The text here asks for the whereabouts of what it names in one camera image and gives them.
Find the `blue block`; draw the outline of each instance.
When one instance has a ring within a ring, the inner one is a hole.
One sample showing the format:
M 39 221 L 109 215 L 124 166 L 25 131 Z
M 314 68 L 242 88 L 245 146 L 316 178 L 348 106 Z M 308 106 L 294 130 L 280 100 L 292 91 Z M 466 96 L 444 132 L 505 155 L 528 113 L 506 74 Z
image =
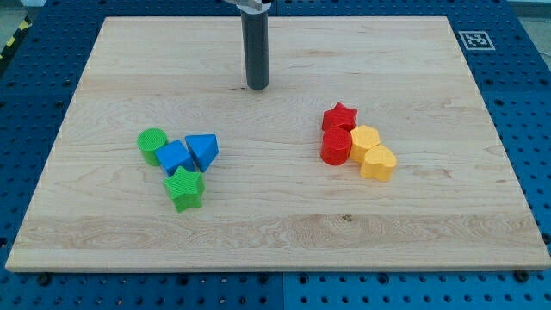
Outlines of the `blue block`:
M 190 135 L 186 137 L 186 144 L 199 170 L 205 172 L 214 158 L 216 158 L 216 155 L 218 155 L 216 135 Z
M 182 166 L 187 171 L 194 172 L 195 166 L 188 150 L 183 146 L 182 141 L 172 141 L 155 152 L 158 161 L 161 163 L 167 176 L 172 176 L 176 168 Z

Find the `yellow heart block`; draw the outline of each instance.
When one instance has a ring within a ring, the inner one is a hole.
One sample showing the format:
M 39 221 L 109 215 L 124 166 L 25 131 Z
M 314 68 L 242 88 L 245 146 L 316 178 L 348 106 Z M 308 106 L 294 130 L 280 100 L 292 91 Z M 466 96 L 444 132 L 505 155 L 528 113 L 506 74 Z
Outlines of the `yellow heart block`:
M 386 146 L 378 145 L 369 149 L 363 158 L 360 175 L 365 178 L 375 178 L 388 182 L 393 176 L 398 161 L 393 152 Z
M 360 164 L 363 163 L 365 152 L 381 143 L 377 129 L 369 126 L 356 127 L 350 131 L 350 134 L 352 135 L 352 148 L 349 158 Z

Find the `red star block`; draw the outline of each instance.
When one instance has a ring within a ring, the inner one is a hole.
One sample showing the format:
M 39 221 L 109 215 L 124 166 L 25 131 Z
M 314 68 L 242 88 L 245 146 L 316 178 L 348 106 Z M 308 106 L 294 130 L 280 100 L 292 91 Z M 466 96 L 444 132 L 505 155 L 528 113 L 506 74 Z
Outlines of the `red star block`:
M 337 103 L 335 108 L 324 112 L 324 121 L 321 125 L 322 130 L 333 127 L 339 127 L 346 131 L 356 128 L 356 116 L 358 110 L 346 108 L 342 103 Z

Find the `yellow-black hazard tape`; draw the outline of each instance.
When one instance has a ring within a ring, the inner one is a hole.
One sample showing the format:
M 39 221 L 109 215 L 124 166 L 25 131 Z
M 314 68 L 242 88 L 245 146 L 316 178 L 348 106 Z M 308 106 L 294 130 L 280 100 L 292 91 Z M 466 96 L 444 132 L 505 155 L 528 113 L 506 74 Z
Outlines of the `yellow-black hazard tape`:
M 25 16 L 25 19 L 19 24 L 14 35 L 6 42 L 6 46 L 4 46 L 0 52 L 0 77 L 8 68 L 9 61 L 13 58 L 15 51 L 21 45 L 23 38 L 27 35 L 28 29 L 32 25 L 31 19 Z

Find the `plastic block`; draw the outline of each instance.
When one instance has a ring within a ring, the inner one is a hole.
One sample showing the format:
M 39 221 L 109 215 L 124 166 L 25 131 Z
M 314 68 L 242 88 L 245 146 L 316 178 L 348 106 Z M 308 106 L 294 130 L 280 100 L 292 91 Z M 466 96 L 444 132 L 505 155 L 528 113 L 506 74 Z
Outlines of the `plastic block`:
M 398 161 L 386 146 L 378 145 L 365 153 L 360 174 L 365 178 L 375 178 L 388 182 Z
M 174 202 L 178 213 L 187 208 L 200 208 L 201 195 L 205 191 L 200 172 L 189 172 L 183 167 L 178 167 L 172 177 L 164 180 L 166 194 Z
M 183 167 L 187 171 L 195 171 L 193 160 L 180 140 L 172 141 L 168 145 L 161 147 L 155 154 L 164 172 L 169 177 L 176 172 L 176 168 L 178 167 Z
M 146 163 L 152 166 L 161 165 L 155 151 L 168 143 L 166 133 L 159 128 L 149 128 L 138 136 L 138 148 Z
M 218 155 L 216 135 L 189 135 L 186 137 L 186 144 L 199 170 L 205 172 Z
M 339 127 L 346 131 L 350 131 L 356 127 L 357 114 L 358 110 L 346 108 L 339 102 L 335 108 L 324 112 L 324 120 L 321 129 L 325 131 L 332 127 Z
M 352 137 L 348 131 L 339 127 L 329 128 L 322 139 L 320 156 L 327 164 L 344 164 L 351 147 Z
M 365 152 L 381 143 L 377 129 L 365 125 L 352 129 L 350 135 L 352 135 L 350 159 L 360 164 L 363 162 Z

